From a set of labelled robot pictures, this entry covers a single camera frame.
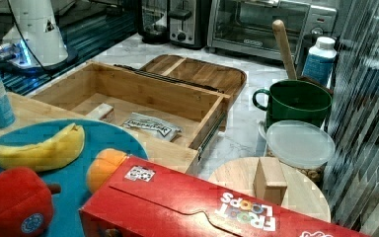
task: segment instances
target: wooden cutting board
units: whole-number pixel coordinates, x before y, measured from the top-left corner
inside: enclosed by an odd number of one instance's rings
[[[160,55],[140,70],[216,89],[226,95],[228,109],[247,80],[246,73],[240,69],[172,54]]]
[[[254,179],[259,161],[260,157],[245,157],[228,161],[217,168],[208,181],[254,197]],[[329,205],[320,189],[296,169],[280,164],[287,182],[287,191],[281,206],[331,222]]]

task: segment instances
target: red plush toy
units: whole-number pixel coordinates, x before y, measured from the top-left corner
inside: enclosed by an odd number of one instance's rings
[[[53,217],[51,194],[59,188],[48,187],[29,168],[0,173],[0,237],[41,234]]]

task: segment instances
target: gray curtain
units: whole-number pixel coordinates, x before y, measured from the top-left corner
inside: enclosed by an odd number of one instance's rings
[[[333,222],[379,236],[379,0],[354,0],[341,34],[323,192]]]

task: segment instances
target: label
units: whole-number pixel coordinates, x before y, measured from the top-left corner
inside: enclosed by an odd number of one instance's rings
[[[301,233],[300,237],[334,237],[334,236],[327,235],[322,231],[317,231],[313,234],[310,232],[304,231],[303,233]]]
[[[4,121],[13,119],[14,113],[11,109],[11,105],[8,100],[8,96],[5,90],[4,83],[0,81],[0,109]]]
[[[272,206],[251,202],[241,197],[235,198],[230,193],[224,193],[220,200],[221,206],[214,211],[217,215],[264,231],[275,231],[276,221],[272,214]]]
[[[128,119],[124,122],[124,125],[128,125],[130,127],[139,127],[147,130],[155,130],[164,137],[172,131],[169,127],[149,119]]]
[[[304,65],[303,75],[315,79],[322,86],[326,86],[328,84],[334,61],[334,58],[309,54],[307,55],[306,63]]]
[[[125,178],[131,181],[142,180],[149,182],[154,175],[155,171],[153,170],[141,166],[134,166],[130,171],[127,172]]]
[[[26,234],[30,234],[39,229],[44,222],[44,217],[40,213],[32,214],[30,217],[23,221],[21,225],[21,231]]]

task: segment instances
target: yellow banana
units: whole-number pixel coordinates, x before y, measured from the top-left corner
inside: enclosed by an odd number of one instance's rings
[[[79,157],[84,143],[84,128],[71,123],[48,140],[38,144],[0,145],[0,167],[10,169],[23,166],[36,172],[59,169]]]

